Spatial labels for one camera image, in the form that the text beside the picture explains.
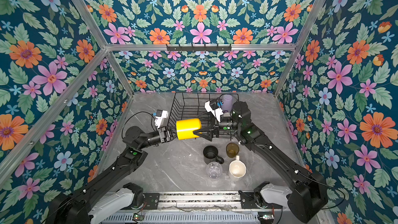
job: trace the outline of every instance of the mug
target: mug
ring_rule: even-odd
[[[218,156],[218,149],[215,146],[206,146],[203,149],[203,159],[206,164],[211,162],[224,163],[224,159]]]
[[[239,152],[239,146],[236,143],[229,143],[226,145],[226,155],[230,158],[234,158]]]
[[[246,174],[246,165],[239,160],[239,156],[236,156],[236,160],[229,164],[229,177],[232,181],[239,181]]]

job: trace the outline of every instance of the black mug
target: black mug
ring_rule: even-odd
[[[211,162],[217,162],[219,164],[224,163],[224,159],[218,156],[218,149],[214,146],[206,146],[203,149],[203,159],[205,160],[206,164]]]

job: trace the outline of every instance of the white mug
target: white mug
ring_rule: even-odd
[[[246,174],[246,165],[239,160],[236,155],[236,160],[229,164],[229,177],[232,181],[239,181]]]

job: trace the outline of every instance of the clear glass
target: clear glass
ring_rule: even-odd
[[[220,178],[221,175],[222,175],[222,167],[221,167],[221,164],[219,164],[219,163],[217,163],[217,162],[210,162],[210,163],[207,165],[206,172],[207,172],[207,175],[209,175],[209,177],[210,177],[211,179],[218,179],[218,178]]]

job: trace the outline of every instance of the brown glass cup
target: brown glass cup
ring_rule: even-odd
[[[236,157],[239,152],[239,146],[236,143],[229,143],[226,145],[226,155],[228,157]]]

